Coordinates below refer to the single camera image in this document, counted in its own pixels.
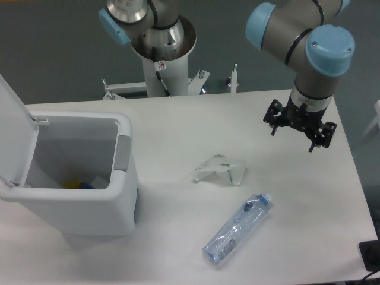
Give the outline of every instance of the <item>bottle label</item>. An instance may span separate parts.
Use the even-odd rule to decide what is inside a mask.
[[[228,244],[221,250],[219,258],[220,261],[224,260],[226,256],[236,247],[236,242],[234,239],[231,239]]]

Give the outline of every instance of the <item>blue object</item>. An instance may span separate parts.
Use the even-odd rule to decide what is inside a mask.
[[[342,27],[320,26],[306,41],[306,56],[310,64],[321,74],[330,77],[346,73],[354,51],[354,38]]]
[[[106,10],[99,11],[99,20],[111,38],[119,45],[126,45],[131,40],[123,30],[114,22]]]
[[[202,248],[211,262],[219,264],[240,244],[269,210],[266,194],[251,195],[216,235]]]
[[[261,50],[262,39],[264,38],[265,29],[267,28],[269,18],[276,5],[271,3],[262,3],[249,16],[245,26],[245,36]]]
[[[342,12],[343,9],[351,2],[351,0],[342,0],[342,7],[340,8],[340,12]]]

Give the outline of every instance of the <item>light blue joint cap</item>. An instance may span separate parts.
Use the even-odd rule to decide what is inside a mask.
[[[306,56],[310,64],[321,74],[330,77],[346,73],[354,52],[354,38],[342,27],[319,26],[306,41]]]
[[[340,12],[342,12],[343,9],[351,2],[351,0],[342,0],[342,7],[340,8]]]
[[[110,37],[119,45],[126,45],[131,41],[106,10],[99,11],[99,20]]]
[[[265,29],[275,7],[276,5],[270,3],[258,5],[249,16],[247,25],[245,26],[245,36],[260,50]]]

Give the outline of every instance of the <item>wire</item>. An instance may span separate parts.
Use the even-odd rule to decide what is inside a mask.
[[[380,272],[380,269],[379,269],[379,270],[376,270],[376,271],[373,271],[373,272],[371,272],[371,273],[365,275],[364,278],[359,282],[358,285],[363,285],[364,282],[367,280],[368,277],[370,277],[370,276],[376,274],[377,272]]]
[[[162,80],[161,74],[160,74],[160,68],[157,60],[157,49],[155,47],[152,47],[152,59],[153,59],[153,65],[154,65],[154,71],[156,72],[157,79],[161,82],[161,86],[163,90],[165,91],[165,94],[167,97],[172,97],[171,93],[168,91],[164,81]]]

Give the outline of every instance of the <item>plastic wrapper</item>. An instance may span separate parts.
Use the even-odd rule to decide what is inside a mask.
[[[222,154],[216,154],[197,167],[192,176],[195,182],[199,182],[205,177],[215,173],[231,185],[240,186],[243,179],[245,166],[245,160],[234,159],[232,157],[226,157]]]

